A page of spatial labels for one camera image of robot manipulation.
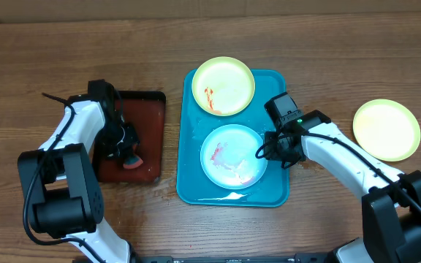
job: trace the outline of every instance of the plate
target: plate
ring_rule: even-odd
[[[420,126],[415,116],[389,99],[375,99],[362,105],[355,113],[353,129],[358,144],[384,161],[404,160],[420,144]]]
[[[245,109],[254,95],[254,76],[241,61],[229,57],[212,58],[193,76],[193,97],[206,112],[230,116]]]
[[[217,186],[227,189],[252,186],[262,177],[268,165],[268,160],[254,156],[262,144],[258,133],[246,126],[221,126],[212,131],[202,144],[202,169]]]

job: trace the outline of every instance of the pale yellow plate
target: pale yellow plate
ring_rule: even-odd
[[[420,126],[402,104],[375,99],[358,109],[354,117],[358,144],[372,156],[384,161],[410,157],[420,144]]]
[[[254,76],[241,61],[229,57],[212,58],[196,71],[193,97],[206,112],[229,116],[242,111],[254,95]]]

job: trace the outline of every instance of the wooden table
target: wooden table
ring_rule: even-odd
[[[421,13],[0,25],[0,262],[80,255],[25,236],[16,160],[61,120],[62,106],[42,91],[67,98],[99,78],[167,95],[160,183],[101,185],[105,218],[139,254],[288,255],[361,236],[359,202],[309,161],[291,169],[290,198],[275,209],[188,205],[177,196],[183,79],[215,56],[279,71],[305,112],[321,110],[351,138],[355,111],[371,99],[404,104],[421,126]],[[421,170],[421,144],[394,165]]]

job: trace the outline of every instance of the brown tray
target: brown tray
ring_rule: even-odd
[[[160,179],[166,97],[160,91],[120,91],[123,116],[140,140],[136,153],[144,161],[138,168],[124,169],[124,160],[107,160],[95,143],[93,167],[99,182],[155,183]]]

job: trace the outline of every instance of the wooden surface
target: wooden surface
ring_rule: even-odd
[[[421,13],[0,25],[0,262],[70,262],[80,255],[25,236],[16,160],[61,120],[62,106],[42,91],[67,98],[99,78],[167,95],[160,183],[101,185],[105,218],[141,255],[283,255],[329,251],[361,236],[360,203],[312,162],[291,169],[290,198],[275,209],[180,200],[183,79],[215,56],[279,71],[305,112],[321,110],[351,138],[355,111],[371,99],[404,104],[421,126]],[[394,165],[421,170],[421,144]]]
[[[368,12],[421,12],[421,0],[0,0],[0,23]]]

